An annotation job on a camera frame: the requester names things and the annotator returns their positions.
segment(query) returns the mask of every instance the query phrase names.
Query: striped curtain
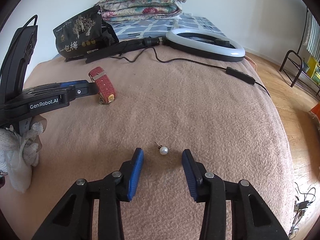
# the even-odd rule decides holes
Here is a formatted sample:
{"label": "striped curtain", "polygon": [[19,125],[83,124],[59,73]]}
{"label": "striped curtain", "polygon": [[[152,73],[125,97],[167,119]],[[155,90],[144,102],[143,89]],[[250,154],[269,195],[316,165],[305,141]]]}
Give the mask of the striped curtain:
{"label": "striped curtain", "polygon": [[320,26],[312,13],[308,12],[308,30],[304,45],[309,53],[320,61]]}

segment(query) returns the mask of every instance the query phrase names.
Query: blue patterned bedsheet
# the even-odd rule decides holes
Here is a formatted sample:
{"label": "blue patterned bedsheet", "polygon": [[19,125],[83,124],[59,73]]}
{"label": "blue patterned bedsheet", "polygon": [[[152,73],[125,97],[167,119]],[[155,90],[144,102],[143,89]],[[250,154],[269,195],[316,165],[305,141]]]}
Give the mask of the blue patterned bedsheet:
{"label": "blue patterned bedsheet", "polygon": [[155,38],[177,28],[207,30],[225,36],[212,22],[204,17],[180,15],[181,19],[148,19],[123,23],[110,23],[119,40]]}

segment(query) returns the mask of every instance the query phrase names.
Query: metal screw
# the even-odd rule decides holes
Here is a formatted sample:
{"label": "metal screw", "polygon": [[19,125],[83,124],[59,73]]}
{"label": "metal screw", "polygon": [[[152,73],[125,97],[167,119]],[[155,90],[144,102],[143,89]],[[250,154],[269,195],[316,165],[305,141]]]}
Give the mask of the metal screw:
{"label": "metal screw", "polygon": [[119,178],[121,175],[122,175],[122,173],[120,171],[114,171],[112,173],[112,177],[114,177],[114,178]]}
{"label": "metal screw", "polygon": [[243,179],[243,180],[240,181],[240,184],[241,184],[242,186],[244,186],[244,187],[248,187],[248,186],[249,186],[249,181]]}
{"label": "metal screw", "polygon": [[208,179],[214,178],[214,174],[213,174],[212,172],[206,172],[204,175],[205,175],[205,177],[208,178]]}
{"label": "metal screw", "polygon": [[76,184],[79,185],[79,186],[82,186],[84,183],[85,183],[85,179],[78,179],[76,181]]}

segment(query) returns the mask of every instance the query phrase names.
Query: folded quilt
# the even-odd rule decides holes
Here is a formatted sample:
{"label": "folded quilt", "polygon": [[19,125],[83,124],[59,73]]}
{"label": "folded quilt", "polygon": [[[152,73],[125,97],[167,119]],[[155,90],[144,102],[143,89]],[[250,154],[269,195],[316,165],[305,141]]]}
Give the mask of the folded quilt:
{"label": "folded quilt", "polygon": [[175,17],[182,12],[186,0],[100,0],[102,18],[105,21],[162,19]]}

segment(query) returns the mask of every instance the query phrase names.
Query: gloved hand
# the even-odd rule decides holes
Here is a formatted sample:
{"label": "gloved hand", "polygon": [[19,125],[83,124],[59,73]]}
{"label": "gloved hand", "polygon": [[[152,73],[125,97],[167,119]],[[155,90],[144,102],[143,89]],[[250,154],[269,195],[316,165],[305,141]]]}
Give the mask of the gloved hand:
{"label": "gloved hand", "polygon": [[32,118],[30,129],[22,136],[13,130],[0,129],[0,171],[9,175],[17,191],[24,193],[31,184],[31,166],[38,165],[38,152],[42,148],[39,134],[46,125],[46,119],[38,115]]}

